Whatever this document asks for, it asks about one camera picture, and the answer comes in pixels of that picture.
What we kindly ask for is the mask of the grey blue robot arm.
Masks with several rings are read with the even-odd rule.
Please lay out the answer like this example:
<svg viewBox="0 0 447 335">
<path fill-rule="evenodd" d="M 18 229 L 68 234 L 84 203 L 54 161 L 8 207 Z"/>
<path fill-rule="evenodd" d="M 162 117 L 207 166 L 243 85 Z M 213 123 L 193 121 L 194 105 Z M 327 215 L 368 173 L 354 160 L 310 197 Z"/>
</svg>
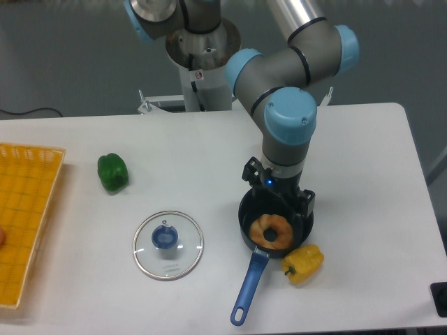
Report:
<svg viewBox="0 0 447 335">
<path fill-rule="evenodd" d="M 125 1 L 124 7 L 141 39 L 165 38 L 187 111 L 227 110 L 238 100 L 254 120 L 263 155 L 244 167 L 251 190 L 240 221 L 247 223 L 247 212 L 263 204 L 279 204 L 291 211 L 294 242 L 301 244 L 312 229 L 314 205 L 314 194 L 299 187 L 316 129 L 316 102 L 307 87 L 357 64 L 355 33 L 331 25 L 315 1 L 269 1 L 286 47 L 265 56 L 242 48 L 219 1 Z"/>
</svg>

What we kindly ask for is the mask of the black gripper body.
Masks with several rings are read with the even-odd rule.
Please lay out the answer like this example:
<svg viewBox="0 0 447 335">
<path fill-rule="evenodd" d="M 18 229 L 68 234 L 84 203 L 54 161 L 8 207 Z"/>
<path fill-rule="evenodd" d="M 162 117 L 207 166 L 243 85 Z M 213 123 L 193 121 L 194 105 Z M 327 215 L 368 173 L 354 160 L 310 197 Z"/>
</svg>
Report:
<svg viewBox="0 0 447 335">
<path fill-rule="evenodd" d="M 314 211 L 315 192 L 299 187 L 305 159 L 295 165 L 273 163 L 266 156 L 261 160 L 251 157 L 242 171 L 242 179 L 259 190 L 261 198 L 277 198 L 296 214 L 310 217 Z"/>
</svg>

